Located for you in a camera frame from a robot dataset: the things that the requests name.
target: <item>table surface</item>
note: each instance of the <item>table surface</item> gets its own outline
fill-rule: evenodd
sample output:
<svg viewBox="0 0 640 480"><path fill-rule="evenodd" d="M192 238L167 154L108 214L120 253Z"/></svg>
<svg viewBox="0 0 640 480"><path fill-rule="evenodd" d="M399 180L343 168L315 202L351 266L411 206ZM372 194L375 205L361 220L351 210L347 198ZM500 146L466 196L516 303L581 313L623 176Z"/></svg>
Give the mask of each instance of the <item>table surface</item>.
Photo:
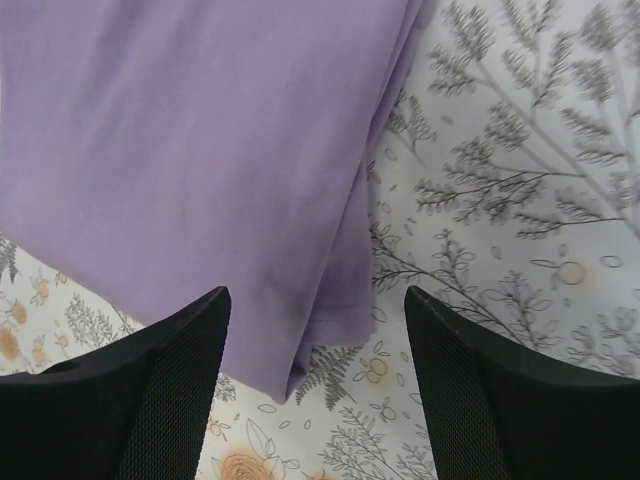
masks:
<svg viewBox="0 0 640 480"><path fill-rule="evenodd" d="M318 347L284 406L221 376L198 479L436 478L408 285L545 354L638 376L640 1L528 3L440 2L368 169L378 333ZM139 328L9 250L0 373Z"/></svg>

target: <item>patterned fabric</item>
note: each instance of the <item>patterned fabric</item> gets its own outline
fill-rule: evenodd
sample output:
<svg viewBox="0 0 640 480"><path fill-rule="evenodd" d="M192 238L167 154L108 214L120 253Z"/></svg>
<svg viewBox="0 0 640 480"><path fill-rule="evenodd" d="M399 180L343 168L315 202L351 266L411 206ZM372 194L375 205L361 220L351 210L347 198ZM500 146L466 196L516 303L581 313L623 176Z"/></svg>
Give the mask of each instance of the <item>patterned fabric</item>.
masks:
<svg viewBox="0 0 640 480"><path fill-rule="evenodd" d="M222 377L200 480L434 479L408 285L542 353L638 376L640 1L438 9L368 165L378 333L363 348L317 347L284 406ZM137 328L0 249L6 373Z"/></svg>

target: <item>folded cloth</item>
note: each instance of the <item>folded cloth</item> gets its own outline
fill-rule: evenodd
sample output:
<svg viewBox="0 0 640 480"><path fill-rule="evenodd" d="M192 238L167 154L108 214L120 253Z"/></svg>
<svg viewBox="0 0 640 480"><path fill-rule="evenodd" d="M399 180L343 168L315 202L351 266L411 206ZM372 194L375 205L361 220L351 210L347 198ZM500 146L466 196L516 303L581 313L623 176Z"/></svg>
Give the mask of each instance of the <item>folded cloth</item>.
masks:
<svg viewBox="0 0 640 480"><path fill-rule="evenodd" d="M422 0L0 0L0 230L144 324L217 285L284 402L374 324L367 152Z"/></svg>

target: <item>white tablecloth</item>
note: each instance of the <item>white tablecloth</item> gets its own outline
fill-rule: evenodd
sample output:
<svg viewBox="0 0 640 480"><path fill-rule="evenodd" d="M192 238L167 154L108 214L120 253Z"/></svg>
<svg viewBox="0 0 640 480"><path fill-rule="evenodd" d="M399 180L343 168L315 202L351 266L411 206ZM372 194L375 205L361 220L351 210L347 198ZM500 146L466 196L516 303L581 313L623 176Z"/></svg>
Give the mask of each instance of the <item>white tablecloth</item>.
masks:
<svg viewBox="0 0 640 480"><path fill-rule="evenodd" d="M435 478L408 285L542 353L638 375L640 1L599 5L441 2L369 165L378 334L318 347L284 406L221 376L200 480ZM0 271L2 374L139 328L4 239Z"/></svg>

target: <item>cloth fold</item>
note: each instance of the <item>cloth fold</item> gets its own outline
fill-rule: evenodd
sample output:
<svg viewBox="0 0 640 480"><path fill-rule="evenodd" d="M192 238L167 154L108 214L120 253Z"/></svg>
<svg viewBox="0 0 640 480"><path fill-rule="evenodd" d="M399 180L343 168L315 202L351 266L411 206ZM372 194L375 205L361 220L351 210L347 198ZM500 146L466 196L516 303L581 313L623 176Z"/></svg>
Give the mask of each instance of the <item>cloth fold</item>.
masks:
<svg viewBox="0 0 640 480"><path fill-rule="evenodd" d="M144 324L218 285L284 402L374 330L366 159L422 0L0 0L0 230Z"/></svg>

